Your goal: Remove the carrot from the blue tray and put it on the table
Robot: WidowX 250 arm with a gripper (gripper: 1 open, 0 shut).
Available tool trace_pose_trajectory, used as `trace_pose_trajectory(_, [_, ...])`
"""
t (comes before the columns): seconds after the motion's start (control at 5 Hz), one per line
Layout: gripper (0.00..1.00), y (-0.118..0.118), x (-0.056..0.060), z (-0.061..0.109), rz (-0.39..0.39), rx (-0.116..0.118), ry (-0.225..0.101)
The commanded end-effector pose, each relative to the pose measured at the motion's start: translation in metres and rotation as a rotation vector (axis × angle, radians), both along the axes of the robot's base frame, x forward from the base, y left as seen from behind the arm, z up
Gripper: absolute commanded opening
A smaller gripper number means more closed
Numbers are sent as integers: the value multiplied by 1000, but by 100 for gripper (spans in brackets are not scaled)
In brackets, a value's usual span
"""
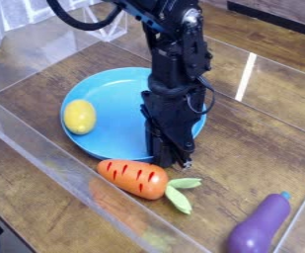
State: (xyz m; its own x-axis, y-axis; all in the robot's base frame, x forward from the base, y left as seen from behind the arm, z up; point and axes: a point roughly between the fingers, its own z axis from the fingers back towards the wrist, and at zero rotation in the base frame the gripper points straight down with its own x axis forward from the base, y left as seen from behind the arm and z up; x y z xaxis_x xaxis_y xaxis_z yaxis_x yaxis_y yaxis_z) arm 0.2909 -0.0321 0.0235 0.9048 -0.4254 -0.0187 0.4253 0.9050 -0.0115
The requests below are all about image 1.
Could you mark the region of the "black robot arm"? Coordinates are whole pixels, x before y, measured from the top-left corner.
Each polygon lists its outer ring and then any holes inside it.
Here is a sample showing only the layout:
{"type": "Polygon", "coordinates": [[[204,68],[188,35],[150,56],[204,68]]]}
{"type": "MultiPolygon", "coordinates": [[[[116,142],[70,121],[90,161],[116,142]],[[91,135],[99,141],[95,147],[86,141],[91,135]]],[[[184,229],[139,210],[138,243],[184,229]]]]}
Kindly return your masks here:
{"type": "Polygon", "coordinates": [[[162,168],[187,168],[195,144],[192,126],[211,106],[203,77],[212,55],[203,40],[198,0],[104,0],[143,23],[152,57],[148,89],[142,92],[147,151],[162,168]]]}

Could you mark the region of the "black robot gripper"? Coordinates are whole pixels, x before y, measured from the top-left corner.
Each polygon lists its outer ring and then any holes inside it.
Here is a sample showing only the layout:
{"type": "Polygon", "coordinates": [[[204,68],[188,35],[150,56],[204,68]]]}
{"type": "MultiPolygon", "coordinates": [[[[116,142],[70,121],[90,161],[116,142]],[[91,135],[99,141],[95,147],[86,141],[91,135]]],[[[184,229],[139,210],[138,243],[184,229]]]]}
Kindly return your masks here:
{"type": "Polygon", "coordinates": [[[194,151],[192,127],[206,114],[206,89],[202,86],[170,94],[143,91],[142,113],[146,117],[147,152],[152,164],[166,168],[174,163],[191,167],[194,151]]]}

